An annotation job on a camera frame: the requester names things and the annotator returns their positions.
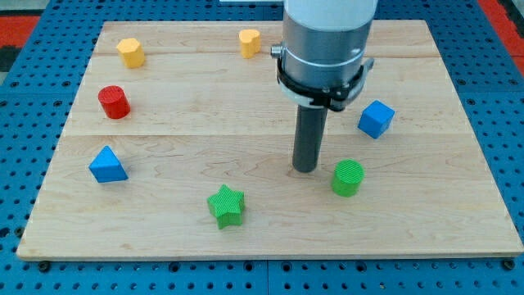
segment yellow block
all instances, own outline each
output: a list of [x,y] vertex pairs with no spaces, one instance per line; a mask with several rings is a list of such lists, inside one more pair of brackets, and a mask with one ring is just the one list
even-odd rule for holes
[[260,51],[260,32],[256,29],[243,29],[238,34],[240,53],[244,58],[252,58]]
[[116,45],[116,49],[122,62],[128,68],[137,68],[146,61],[142,45],[135,38],[122,39],[118,45]]

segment blue perforated base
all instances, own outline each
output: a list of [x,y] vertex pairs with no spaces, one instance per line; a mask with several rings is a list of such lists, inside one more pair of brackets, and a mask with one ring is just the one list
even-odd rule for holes
[[[214,0],[52,1],[0,88],[0,293],[524,293],[522,257],[514,264],[500,259],[52,263],[47,272],[16,258],[17,234],[29,219],[104,20],[281,18],[280,6],[229,7]],[[481,9],[473,0],[384,0],[377,18],[429,24],[522,236],[524,81]]]

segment wooden board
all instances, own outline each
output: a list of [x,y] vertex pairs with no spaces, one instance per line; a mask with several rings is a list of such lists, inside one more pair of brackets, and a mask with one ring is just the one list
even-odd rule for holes
[[[262,53],[240,57],[256,28]],[[78,91],[18,255],[29,261],[163,261],[516,256],[523,252],[440,55],[420,20],[373,23],[376,57],[361,96],[329,112],[320,164],[291,168],[296,105],[280,92],[269,46],[281,23],[106,23]],[[115,45],[147,53],[123,67]],[[132,112],[97,102],[124,88]],[[380,99],[396,109],[374,140],[356,127]],[[109,144],[129,180],[87,169]],[[367,176],[351,198],[330,188],[338,161]],[[221,184],[246,193],[244,225],[218,230],[206,199]]]

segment green block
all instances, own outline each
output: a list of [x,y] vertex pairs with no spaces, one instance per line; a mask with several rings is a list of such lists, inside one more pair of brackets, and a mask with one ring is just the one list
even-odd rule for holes
[[331,187],[341,197],[351,197],[359,191],[364,168],[354,160],[340,161],[333,173]]
[[207,198],[207,206],[216,217],[219,229],[228,225],[242,225],[244,211],[244,192],[233,191],[223,184],[218,193]]

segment green star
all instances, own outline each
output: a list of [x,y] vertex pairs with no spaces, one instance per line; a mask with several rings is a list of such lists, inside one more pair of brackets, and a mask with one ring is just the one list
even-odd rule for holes
[[207,198],[210,213],[223,229],[228,225],[242,225],[242,211],[244,211],[244,192],[233,191],[222,184],[218,193]]

